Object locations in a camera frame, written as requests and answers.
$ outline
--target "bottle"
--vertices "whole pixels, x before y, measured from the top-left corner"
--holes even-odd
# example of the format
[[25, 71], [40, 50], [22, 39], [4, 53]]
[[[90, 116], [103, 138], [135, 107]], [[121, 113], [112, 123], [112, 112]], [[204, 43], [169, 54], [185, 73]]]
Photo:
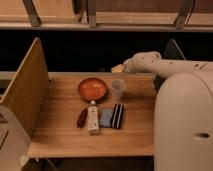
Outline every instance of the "bottle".
[[91, 101], [90, 107], [88, 108], [88, 131], [91, 135], [100, 133], [98, 108], [95, 101]]

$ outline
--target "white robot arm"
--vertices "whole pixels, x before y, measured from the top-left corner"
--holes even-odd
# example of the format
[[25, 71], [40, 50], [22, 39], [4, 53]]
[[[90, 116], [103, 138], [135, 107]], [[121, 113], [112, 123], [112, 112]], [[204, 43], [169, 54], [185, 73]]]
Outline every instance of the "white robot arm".
[[162, 78], [190, 70], [213, 70], [213, 62], [168, 60], [161, 59], [159, 52], [141, 52], [123, 63], [124, 72], [152, 72]]
[[123, 71], [167, 78], [155, 103], [155, 171], [212, 171], [213, 62], [166, 60], [147, 52], [126, 60]]

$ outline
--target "orange bowl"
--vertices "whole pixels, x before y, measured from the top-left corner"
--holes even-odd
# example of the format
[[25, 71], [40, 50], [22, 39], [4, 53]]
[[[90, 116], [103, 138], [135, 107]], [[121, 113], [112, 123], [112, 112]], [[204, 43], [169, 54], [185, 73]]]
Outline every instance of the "orange bowl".
[[97, 101], [107, 92], [105, 82], [99, 78], [87, 78], [78, 85], [78, 93], [83, 100]]

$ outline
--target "dark background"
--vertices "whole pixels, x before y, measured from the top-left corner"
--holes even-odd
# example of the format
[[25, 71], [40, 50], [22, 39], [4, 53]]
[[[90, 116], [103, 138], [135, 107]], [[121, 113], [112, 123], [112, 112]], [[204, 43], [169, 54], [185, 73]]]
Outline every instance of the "dark background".
[[40, 37], [49, 71], [97, 72], [175, 39], [188, 60], [213, 60], [213, 33], [0, 30], [0, 71], [15, 71]]

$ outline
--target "wooden divider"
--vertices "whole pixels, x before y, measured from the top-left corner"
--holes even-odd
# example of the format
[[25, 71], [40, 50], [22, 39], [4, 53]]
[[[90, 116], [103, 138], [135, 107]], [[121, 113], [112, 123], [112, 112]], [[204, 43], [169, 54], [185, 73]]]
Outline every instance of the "wooden divider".
[[49, 85], [41, 41], [36, 38], [0, 101], [0, 113], [29, 144]]

